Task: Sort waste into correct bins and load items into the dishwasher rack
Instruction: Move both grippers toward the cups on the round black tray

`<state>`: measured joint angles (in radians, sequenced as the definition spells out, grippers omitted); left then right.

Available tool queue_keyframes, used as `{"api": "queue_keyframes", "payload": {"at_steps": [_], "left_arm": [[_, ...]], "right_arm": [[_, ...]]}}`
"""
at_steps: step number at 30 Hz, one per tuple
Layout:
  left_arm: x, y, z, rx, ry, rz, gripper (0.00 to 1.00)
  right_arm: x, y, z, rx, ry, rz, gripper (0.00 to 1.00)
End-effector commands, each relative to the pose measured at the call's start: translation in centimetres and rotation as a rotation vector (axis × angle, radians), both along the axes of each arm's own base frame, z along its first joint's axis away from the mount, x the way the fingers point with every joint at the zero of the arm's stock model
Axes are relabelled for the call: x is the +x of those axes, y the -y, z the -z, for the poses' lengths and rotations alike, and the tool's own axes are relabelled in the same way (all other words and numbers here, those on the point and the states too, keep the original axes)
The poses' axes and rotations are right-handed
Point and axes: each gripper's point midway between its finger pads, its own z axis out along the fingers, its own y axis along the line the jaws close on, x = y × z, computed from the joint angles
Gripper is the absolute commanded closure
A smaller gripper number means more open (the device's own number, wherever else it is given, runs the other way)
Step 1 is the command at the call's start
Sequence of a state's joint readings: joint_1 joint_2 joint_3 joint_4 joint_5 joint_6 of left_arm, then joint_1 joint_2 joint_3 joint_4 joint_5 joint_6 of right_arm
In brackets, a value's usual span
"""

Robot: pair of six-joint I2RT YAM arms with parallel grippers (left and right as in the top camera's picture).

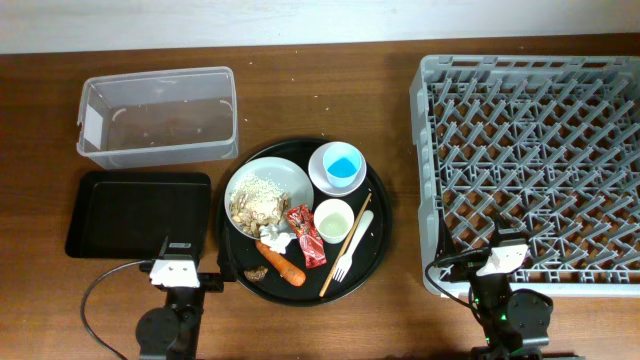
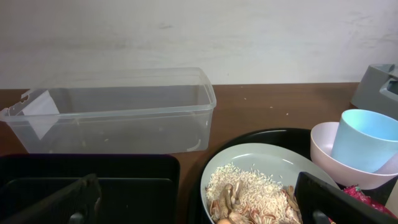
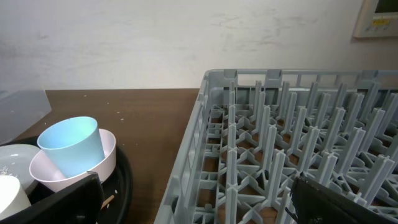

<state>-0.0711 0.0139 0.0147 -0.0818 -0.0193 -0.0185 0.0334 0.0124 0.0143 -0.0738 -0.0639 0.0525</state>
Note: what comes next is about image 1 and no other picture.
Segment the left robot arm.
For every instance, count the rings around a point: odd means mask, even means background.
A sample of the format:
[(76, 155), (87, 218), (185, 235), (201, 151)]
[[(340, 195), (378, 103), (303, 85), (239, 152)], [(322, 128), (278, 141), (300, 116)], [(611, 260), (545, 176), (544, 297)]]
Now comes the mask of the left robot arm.
[(198, 271), (197, 247), (166, 239), (149, 270), (150, 284), (166, 293), (161, 307), (146, 312), (135, 331), (144, 360), (194, 359), (197, 353), (205, 296), (221, 293), (219, 273)]

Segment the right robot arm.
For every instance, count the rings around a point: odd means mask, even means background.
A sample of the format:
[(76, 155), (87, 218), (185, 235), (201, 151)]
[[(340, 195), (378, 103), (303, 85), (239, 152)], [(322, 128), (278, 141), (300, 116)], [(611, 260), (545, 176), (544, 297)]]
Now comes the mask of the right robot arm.
[(511, 288), (508, 275), (520, 268), (529, 249), (523, 232), (497, 226), (490, 245), (440, 257), (425, 268), (451, 266), (469, 281), (470, 309), (481, 325), (486, 344), (474, 347), (472, 359), (540, 359), (540, 348), (549, 344), (553, 301), (530, 290)]

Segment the white pink bowl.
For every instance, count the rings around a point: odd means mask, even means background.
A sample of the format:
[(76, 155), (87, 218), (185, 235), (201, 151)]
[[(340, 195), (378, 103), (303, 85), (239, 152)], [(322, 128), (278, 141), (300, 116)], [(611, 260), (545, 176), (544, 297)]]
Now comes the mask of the white pink bowl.
[(332, 185), (329, 181), (327, 171), (324, 168), (323, 158), (325, 153), (333, 145), (338, 145), (338, 142), (326, 143), (313, 152), (308, 163), (308, 174), (313, 185), (321, 192), (332, 197), (343, 197), (354, 192), (363, 183), (366, 178), (367, 164), (362, 153), (357, 150), (356, 153), (361, 158), (361, 165), (355, 175), (354, 181), (342, 188)]

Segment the red snack wrapper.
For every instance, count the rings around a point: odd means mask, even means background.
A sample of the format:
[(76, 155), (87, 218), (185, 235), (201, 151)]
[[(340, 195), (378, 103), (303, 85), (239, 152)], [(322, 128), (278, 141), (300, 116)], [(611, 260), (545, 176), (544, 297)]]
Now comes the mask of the red snack wrapper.
[(310, 209), (305, 204), (301, 204), (290, 209), (286, 218), (297, 236), (305, 257), (306, 268), (312, 269), (324, 265), (327, 260), (323, 240), (314, 225), (314, 217)]

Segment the small white cup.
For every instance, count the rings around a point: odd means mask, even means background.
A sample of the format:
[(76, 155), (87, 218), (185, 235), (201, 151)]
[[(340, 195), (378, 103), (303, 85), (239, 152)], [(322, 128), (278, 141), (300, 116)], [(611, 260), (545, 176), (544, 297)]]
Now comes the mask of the small white cup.
[(319, 204), (314, 212), (314, 224), (321, 238), (328, 244), (342, 242), (355, 221), (351, 206), (343, 200), (329, 199)]

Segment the white tissue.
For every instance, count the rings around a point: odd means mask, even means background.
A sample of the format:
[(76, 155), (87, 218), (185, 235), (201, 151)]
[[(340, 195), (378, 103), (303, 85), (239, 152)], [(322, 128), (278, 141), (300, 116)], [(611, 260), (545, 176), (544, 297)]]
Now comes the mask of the white tissue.
[(275, 225), (261, 226), (259, 233), (260, 242), (279, 254), (285, 254), (289, 243), (296, 238), (294, 234), (279, 232)]

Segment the blue plastic cup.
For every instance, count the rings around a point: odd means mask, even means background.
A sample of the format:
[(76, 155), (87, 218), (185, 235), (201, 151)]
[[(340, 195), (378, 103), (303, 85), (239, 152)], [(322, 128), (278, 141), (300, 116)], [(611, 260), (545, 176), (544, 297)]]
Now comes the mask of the blue plastic cup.
[(362, 167), (360, 151), (345, 142), (332, 142), (322, 157), (329, 183), (336, 188), (350, 186)]

